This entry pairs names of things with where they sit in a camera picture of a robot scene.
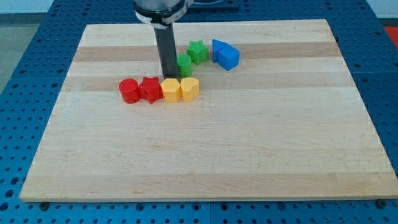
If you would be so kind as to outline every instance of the red block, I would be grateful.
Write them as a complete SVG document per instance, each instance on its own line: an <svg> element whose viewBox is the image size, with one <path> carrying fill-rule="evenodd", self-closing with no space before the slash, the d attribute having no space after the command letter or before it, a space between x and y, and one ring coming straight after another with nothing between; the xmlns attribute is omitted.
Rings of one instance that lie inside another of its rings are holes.
<svg viewBox="0 0 398 224"><path fill-rule="evenodd" d="M160 87L158 77L144 77L142 83L138 86L138 89L141 98L148 100L150 104L163 98L162 87Z"/></svg>
<svg viewBox="0 0 398 224"><path fill-rule="evenodd" d="M141 98L138 90L138 82L135 79L127 78L119 83L120 94L124 102L136 103Z"/></svg>
<svg viewBox="0 0 398 224"><path fill-rule="evenodd" d="M385 27L385 30L398 48L398 27Z"/></svg>

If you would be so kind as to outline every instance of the wooden board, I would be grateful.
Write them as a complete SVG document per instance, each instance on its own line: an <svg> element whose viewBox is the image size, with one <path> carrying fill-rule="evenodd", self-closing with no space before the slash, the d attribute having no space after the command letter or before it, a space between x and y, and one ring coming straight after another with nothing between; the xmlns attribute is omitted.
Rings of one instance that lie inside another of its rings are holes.
<svg viewBox="0 0 398 224"><path fill-rule="evenodd" d="M26 202L396 198L398 180L325 20L176 24L213 38L227 72L201 94L127 105L118 83L160 74L145 24L86 27L21 192Z"/></svg>

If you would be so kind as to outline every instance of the red star block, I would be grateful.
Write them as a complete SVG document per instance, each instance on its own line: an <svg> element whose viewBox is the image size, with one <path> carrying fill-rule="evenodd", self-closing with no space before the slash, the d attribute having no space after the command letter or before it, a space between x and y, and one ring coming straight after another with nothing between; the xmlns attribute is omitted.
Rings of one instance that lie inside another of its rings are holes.
<svg viewBox="0 0 398 224"><path fill-rule="evenodd" d="M138 89L141 98L148 100L150 104L163 98L162 87L160 87L158 77L144 77L142 83L138 86Z"/></svg>

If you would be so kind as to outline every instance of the table surface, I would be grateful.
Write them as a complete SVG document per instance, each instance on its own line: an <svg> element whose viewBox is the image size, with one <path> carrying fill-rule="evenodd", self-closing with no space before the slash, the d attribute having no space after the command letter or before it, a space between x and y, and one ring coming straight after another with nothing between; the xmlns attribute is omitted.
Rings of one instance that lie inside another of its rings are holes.
<svg viewBox="0 0 398 224"><path fill-rule="evenodd" d="M181 22L326 19L395 170L397 50L366 1L243 0L237 11L191 10ZM38 203L18 199L87 24L137 23L132 2L54 0L0 96L0 220L42 223L385 223L396 200L333 202Z"/></svg>
<svg viewBox="0 0 398 224"><path fill-rule="evenodd" d="M211 58L193 65L201 93L190 103L128 105L118 83L160 73L153 28L88 25L21 199L398 197L394 170L326 20L174 29L180 54L195 37L212 55L217 38L240 50L239 66L226 71Z"/></svg>

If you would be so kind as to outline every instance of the toy block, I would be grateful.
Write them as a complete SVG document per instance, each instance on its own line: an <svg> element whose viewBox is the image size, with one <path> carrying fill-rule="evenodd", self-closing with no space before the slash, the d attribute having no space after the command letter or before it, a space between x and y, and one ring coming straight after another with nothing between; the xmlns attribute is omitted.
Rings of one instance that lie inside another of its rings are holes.
<svg viewBox="0 0 398 224"><path fill-rule="evenodd" d="M177 56L178 72L181 78L187 78L192 74L191 62L189 55L181 54Z"/></svg>
<svg viewBox="0 0 398 224"><path fill-rule="evenodd" d="M141 99L138 90L138 83L133 78L127 78L119 83L120 94L124 102L136 103Z"/></svg>
<svg viewBox="0 0 398 224"><path fill-rule="evenodd" d="M141 98L146 99L150 104L163 98L162 87L160 87L158 77L144 77L138 89Z"/></svg>
<svg viewBox="0 0 398 224"><path fill-rule="evenodd" d="M229 71L239 64L239 51L228 45L218 51L218 63Z"/></svg>
<svg viewBox="0 0 398 224"><path fill-rule="evenodd" d="M218 52L224 47L228 46L227 43L213 39L213 63L218 62Z"/></svg>
<svg viewBox="0 0 398 224"><path fill-rule="evenodd" d="M191 102L194 97L199 95L199 80L196 78L183 78L181 80L182 99Z"/></svg>
<svg viewBox="0 0 398 224"><path fill-rule="evenodd" d="M208 49L203 45L203 41L190 41L187 49L187 55L191 57L192 62L200 65L201 62L208 60Z"/></svg>
<svg viewBox="0 0 398 224"><path fill-rule="evenodd" d="M160 86L166 102L176 103L181 98L181 85L176 78L166 78Z"/></svg>

